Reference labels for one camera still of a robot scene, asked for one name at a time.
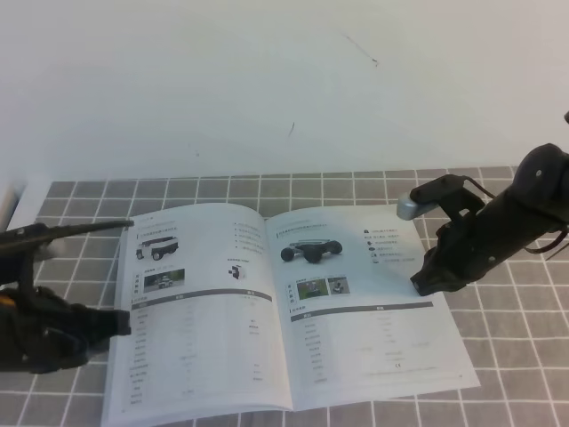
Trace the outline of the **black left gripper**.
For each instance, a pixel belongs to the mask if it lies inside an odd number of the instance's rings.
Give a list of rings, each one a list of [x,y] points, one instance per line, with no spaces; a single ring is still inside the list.
[[[70,303],[34,286],[34,263],[55,256],[52,242],[132,227],[121,220],[49,227],[34,223],[1,233],[1,371],[46,374],[80,367],[110,340],[131,334],[130,312]]]

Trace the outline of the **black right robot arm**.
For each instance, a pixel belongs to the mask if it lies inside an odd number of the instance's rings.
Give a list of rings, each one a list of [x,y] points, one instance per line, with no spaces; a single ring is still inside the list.
[[[513,182],[490,202],[466,189],[466,175],[447,174],[412,189],[397,204],[410,221],[436,207],[449,222],[437,230],[411,282],[421,296],[456,292],[546,233],[568,234],[568,155],[554,144],[533,149]]]

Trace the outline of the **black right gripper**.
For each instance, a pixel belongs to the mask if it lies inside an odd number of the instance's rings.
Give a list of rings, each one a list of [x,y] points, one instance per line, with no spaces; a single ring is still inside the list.
[[[437,232],[437,245],[425,255],[422,268],[411,276],[414,289],[427,296],[462,289],[509,258],[509,247],[477,227],[477,217],[466,213]]]

